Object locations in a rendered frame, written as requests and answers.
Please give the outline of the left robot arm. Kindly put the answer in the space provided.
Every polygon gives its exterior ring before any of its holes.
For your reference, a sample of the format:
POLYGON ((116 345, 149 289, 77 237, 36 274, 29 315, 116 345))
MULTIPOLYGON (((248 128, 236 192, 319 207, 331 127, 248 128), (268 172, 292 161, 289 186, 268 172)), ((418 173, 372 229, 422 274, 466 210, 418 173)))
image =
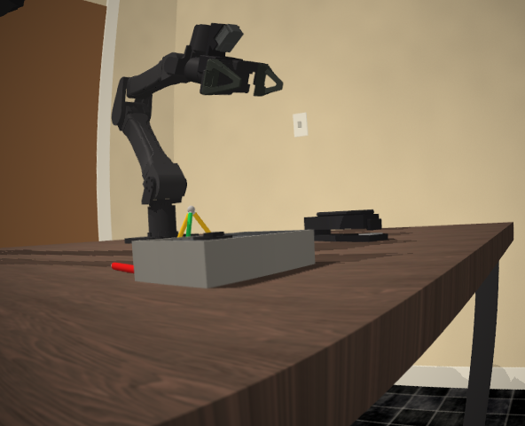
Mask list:
POLYGON ((182 202, 187 188, 184 173, 178 163, 173 163, 163 152, 151 128, 153 93, 179 83, 200 84, 198 72, 203 73, 208 59, 226 59, 225 53, 231 52, 243 35, 238 25, 196 25, 184 54, 171 52, 144 73, 120 79, 112 123, 118 126, 133 147, 144 180, 142 205, 150 206, 147 237, 126 238, 125 243, 177 237, 176 205, 172 204, 182 202), (135 101, 125 102, 126 95, 135 101))

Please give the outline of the black stapler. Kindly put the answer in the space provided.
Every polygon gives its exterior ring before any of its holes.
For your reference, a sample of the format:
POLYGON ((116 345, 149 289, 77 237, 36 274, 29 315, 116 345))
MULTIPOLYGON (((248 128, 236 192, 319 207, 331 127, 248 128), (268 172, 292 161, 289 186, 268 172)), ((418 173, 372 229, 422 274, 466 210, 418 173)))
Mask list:
POLYGON ((388 240, 387 233, 348 233, 332 236, 331 230, 338 229, 366 229, 379 230, 382 228, 379 214, 373 214, 373 209, 318 212, 317 217, 304 218, 304 230, 314 229, 314 241, 353 241, 371 242, 388 240))

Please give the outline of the yellow rod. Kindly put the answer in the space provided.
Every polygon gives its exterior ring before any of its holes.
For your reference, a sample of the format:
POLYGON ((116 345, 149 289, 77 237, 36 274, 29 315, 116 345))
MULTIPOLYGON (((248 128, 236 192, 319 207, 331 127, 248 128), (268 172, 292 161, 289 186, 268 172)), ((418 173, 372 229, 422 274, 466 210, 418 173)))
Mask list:
MULTIPOLYGON (((189 212, 188 212, 188 213, 189 213, 189 212)), ((185 220, 184 220, 184 222, 183 222, 183 225, 182 225, 181 230, 180 230, 180 232, 179 232, 179 234, 178 234, 177 237, 183 237, 183 235, 184 235, 184 231, 185 231, 185 228, 186 228, 186 226, 187 226, 188 213, 187 213, 187 215, 186 215, 186 217, 185 217, 185 220)))
POLYGON ((205 225, 205 223, 202 221, 202 219, 199 217, 199 215, 195 211, 192 213, 192 215, 195 217, 195 219, 198 221, 198 223, 200 224, 200 226, 203 228, 203 230, 206 233, 211 233, 208 227, 205 225))

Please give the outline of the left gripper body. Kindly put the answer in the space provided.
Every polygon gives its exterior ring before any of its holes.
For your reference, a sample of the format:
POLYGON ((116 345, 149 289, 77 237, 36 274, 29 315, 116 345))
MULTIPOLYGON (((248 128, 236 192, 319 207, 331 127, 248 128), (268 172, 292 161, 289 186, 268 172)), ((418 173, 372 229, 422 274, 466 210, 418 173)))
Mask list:
MULTIPOLYGON (((237 73, 236 75, 242 79, 242 84, 241 84, 240 88, 237 88, 237 89, 234 89, 234 90, 230 90, 230 91, 221 92, 221 93, 217 93, 215 95, 231 95, 233 92, 249 93, 249 88, 250 88, 250 84, 248 84, 249 75, 251 75, 253 72, 255 72, 255 77, 254 77, 254 82, 253 82, 253 85, 255 85, 255 79, 256 79, 256 74, 257 74, 257 69, 258 69, 259 62, 251 62, 251 61, 244 62, 245 60, 235 60, 235 59, 233 59, 233 60, 219 59, 219 60, 223 64, 225 64, 225 66, 227 66, 235 74, 237 73)), ((198 77, 199 77, 199 80, 201 82, 200 94, 202 94, 201 91, 202 91, 202 85, 203 85, 205 71, 206 71, 206 69, 203 70, 203 73, 198 72, 198 77)), ((220 72, 217 86, 230 84, 230 83, 233 83, 233 80, 230 77, 228 77, 227 75, 224 75, 223 73, 220 72)))

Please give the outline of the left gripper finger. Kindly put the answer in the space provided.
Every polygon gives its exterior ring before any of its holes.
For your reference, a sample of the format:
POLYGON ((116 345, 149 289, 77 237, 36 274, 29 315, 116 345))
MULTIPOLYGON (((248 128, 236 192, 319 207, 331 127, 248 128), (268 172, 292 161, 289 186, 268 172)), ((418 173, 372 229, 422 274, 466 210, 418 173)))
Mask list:
POLYGON ((204 75, 202 85, 202 95, 215 95, 240 88, 242 79, 232 72, 225 64, 218 59, 209 59, 204 75), (219 72, 227 75, 233 80, 233 83, 217 86, 219 72))
POLYGON ((269 93, 272 93, 274 91, 281 91, 282 89, 283 89, 283 82, 274 74, 270 66, 265 63, 259 63, 257 74, 256 74, 256 79, 255 79, 254 96, 261 97, 269 93), (266 88, 264 86, 265 85, 264 80, 265 80, 266 75, 276 83, 276 86, 272 86, 269 88, 266 88))

